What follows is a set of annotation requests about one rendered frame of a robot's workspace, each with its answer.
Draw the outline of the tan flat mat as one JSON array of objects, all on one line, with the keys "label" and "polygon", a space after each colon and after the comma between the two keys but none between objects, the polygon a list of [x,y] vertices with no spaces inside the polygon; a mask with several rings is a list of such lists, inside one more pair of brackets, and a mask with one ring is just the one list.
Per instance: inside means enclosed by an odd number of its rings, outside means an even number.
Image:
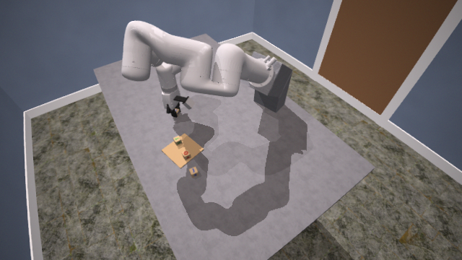
[{"label": "tan flat mat", "polygon": [[[192,160],[197,154],[204,150],[200,145],[198,145],[194,140],[192,140],[186,134],[180,136],[182,144],[176,146],[173,141],[168,146],[166,146],[162,151],[179,167],[182,168],[186,163]],[[191,158],[185,160],[181,152],[188,150],[191,154]]]}]

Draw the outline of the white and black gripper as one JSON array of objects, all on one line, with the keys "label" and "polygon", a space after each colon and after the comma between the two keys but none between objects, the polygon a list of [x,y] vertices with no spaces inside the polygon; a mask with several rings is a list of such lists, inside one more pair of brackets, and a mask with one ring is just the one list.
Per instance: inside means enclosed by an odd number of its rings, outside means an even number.
[{"label": "white and black gripper", "polygon": [[176,95],[180,96],[179,89],[177,89],[177,91],[171,92],[171,93],[162,92],[162,101],[163,101],[164,108],[167,108],[167,113],[171,113],[172,117],[177,118],[178,116],[177,116],[177,113],[176,113],[174,108],[177,108],[180,111],[180,107],[179,107],[180,106],[180,101],[173,100],[176,97]]}]

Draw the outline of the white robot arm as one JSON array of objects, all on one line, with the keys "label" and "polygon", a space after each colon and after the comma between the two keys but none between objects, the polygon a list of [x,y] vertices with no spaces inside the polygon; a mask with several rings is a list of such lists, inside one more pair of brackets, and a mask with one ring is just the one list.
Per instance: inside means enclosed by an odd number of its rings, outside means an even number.
[{"label": "white robot arm", "polygon": [[146,22],[132,21],[124,36],[122,75],[133,81],[146,81],[153,66],[165,93],[177,90],[175,75],[180,72],[183,89],[222,97],[236,96],[241,79],[254,87],[265,87],[274,75],[274,57],[270,62],[270,56],[256,59],[245,55],[238,46],[225,43],[217,49],[211,81],[212,57],[212,47],[206,43],[170,35]]}]

